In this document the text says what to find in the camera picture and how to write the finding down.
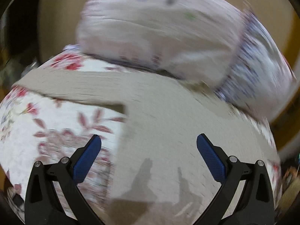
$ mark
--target bed sheet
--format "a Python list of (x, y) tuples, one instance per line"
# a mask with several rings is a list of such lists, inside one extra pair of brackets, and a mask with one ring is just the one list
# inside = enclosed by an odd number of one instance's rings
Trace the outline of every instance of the bed sheet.
[[(92, 58), (72, 46), (41, 67), (99, 72), (133, 70)], [(276, 148), (268, 124), (263, 125), (237, 109), (235, 111), (250, 121), (269, 145)], [(14, 185), (15, 193), (23, 199), (31, 168), (36, 160), (41, 160), (44, 164), (57, 162), (64, 156), (71, 156), (78, 147), (84, 146), (93, 134), (100, 135), (101, 152), (87, 178), (78, 187), (91, 207), (105, 209), (113, 180), (114, 158), (126, 120), (124, 114), (100, 106), (43, 97), (24, 88), (14, 87), (0, 104), (0, 117), (0, 163)], [(277, 201), (281, 187), (280, 167), (267, 163), (267, 169)], [(57, 183), (55, 187), (66, 214), (74, 217)]]

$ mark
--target beige blanket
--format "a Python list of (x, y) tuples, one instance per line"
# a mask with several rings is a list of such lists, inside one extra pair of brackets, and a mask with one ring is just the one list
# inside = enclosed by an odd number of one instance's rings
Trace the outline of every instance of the beige blanket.
[[(128, 118), (115, 158), (109, 219), (101, 215), (109, 224), (192, 224), (220, 187), (196, 148), (201, 133), (240, 161), (279, 162), (229, 105), (168, 77), (50, 68), (32, 70), (16, 84), (52, 98), (123, 105)], [(226, 215), (241, 190), (240, 184)]]

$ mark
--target green spot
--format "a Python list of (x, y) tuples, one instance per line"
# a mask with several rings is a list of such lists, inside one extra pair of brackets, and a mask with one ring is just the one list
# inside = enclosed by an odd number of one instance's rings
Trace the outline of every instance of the green spot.
[(193, 13), (190, 13), (190, 12), (184, 13), (184, 16), (186, 19), (188, 19), (190, 21), (193, 21), (196, 18), (196, 15), (194, 15)]

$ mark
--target beige headboard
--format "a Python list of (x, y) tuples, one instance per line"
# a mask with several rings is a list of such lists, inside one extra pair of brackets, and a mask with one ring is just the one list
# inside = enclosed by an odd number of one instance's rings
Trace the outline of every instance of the beige headboard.
[[(226, 0), (239, 9), (243, 0)], [(288, 0), (247, 0), (284, 51), (290, 36), (294, 9)], [(75, 28), (86, 0), (41, 0), (39, 16), (40, 53), (43, 61), (75, 43)]]

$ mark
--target blue rubber pad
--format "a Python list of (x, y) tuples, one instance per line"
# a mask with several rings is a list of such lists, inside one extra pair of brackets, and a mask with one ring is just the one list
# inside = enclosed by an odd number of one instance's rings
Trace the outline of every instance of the blue rubber pad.
[(226, 180), (226, 168), (211, 145), (202, 135), (197, 137), (197, 149), (199, 150), (215, 181), (223, 184)]
[(73, 168), (73, 181), (82, 183), (86, 178), (91, 166), (101, 150), (101, 139), (99, 136), (93, 139), (85, 152), (81, 155)]

